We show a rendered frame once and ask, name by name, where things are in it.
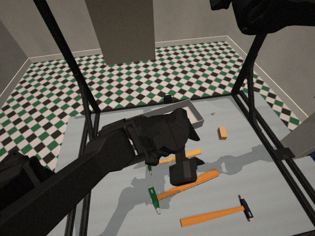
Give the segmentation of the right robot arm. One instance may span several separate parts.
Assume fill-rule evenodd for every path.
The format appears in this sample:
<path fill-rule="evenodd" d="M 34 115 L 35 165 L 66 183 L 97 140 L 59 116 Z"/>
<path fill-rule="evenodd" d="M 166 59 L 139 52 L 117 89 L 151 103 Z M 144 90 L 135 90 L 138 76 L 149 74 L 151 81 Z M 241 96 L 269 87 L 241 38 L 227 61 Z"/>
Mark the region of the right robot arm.
<path fill-rule="evenodd" d="M 142 161 L 156 166 L 161 156 L 169 156 L 160 148 L 181 149 L 188 138 L 188 123 L 178 113 L 140 115 L 103 126 L 80 157 L 51 177 L 36 156 L 5 161 L 0 166 L 0 236 L 47 236 L 109 172 Z"/>

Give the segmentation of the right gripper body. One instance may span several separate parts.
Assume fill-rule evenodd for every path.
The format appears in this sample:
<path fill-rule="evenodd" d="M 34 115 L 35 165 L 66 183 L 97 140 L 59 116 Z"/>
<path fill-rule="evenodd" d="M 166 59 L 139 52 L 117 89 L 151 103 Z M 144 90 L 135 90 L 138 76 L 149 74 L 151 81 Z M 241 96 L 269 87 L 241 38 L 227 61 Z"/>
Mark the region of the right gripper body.
<path fill-rule="evenodd" d="M 177 108 L 172 113 L 178 113 L 185 119 L 188 119 L 187 111 L 183 108 Z M 169 150 L 160 148 L 159 150 L 166 151 L 167 154 L 175 154 L 176 164 L 169 166 L 170 183 L 173 186 L 182 186 L 194 183 L 197 180 L 196 167 L 192 159 L 186 157 L 185 145 L 178 150 Z"/>

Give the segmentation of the orange rectangular block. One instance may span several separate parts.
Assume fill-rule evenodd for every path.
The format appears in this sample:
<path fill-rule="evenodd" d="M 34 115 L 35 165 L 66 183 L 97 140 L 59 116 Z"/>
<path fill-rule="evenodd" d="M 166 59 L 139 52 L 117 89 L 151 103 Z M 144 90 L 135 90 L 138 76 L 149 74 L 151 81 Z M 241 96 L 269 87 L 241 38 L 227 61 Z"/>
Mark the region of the orange rectangular block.
<path fill-rule="evenodd" d="M 218 134 L 219 134 L 219 139 L 220 140 L 226 140 L 227 133 L 226 133 L 225 127 L 219 127 L 218 128 Z"/>

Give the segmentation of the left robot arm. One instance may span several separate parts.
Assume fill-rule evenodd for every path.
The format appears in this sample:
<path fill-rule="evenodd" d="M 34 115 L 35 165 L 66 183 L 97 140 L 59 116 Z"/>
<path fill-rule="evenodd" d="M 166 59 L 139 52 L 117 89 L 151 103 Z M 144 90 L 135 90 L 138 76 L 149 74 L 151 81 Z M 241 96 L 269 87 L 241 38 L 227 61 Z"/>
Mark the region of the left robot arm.
<path fill-rule="evenodd" d="M 210 0 L 211 10 L 228 9 L 231 2 L 237 26 L 246 35 L 315 27 L 315 0 Z"/>

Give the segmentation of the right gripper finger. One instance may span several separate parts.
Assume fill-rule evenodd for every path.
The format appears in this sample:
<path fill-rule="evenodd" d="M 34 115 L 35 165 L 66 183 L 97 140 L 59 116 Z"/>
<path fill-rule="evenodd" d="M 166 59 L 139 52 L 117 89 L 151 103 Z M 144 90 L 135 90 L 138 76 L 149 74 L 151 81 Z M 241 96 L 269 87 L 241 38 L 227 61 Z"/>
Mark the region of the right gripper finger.
<path fill-rule="evenodd" d="M 190 158 L 190 159 L 192 159 L 192 162 L 194 163 L 194 165 L 196 167 L 196 170 L 197 170 L 197 166 L 205 164 L 204 161 L 202 161 L 201 159 L 199 159 L 199 158 L 197 158 L 195 156 Z"/>
<path fill-rule="evenodd" d="M 200 138 L 199 136 L 197 135 L 196 131 L 194 130 L 189 118 L 186 119 L 188 125 L 189 125 L 189 138 L 188 139 L 191 139 L 191 140 L 194 140 L 194 141 L 200 141 Z"/>

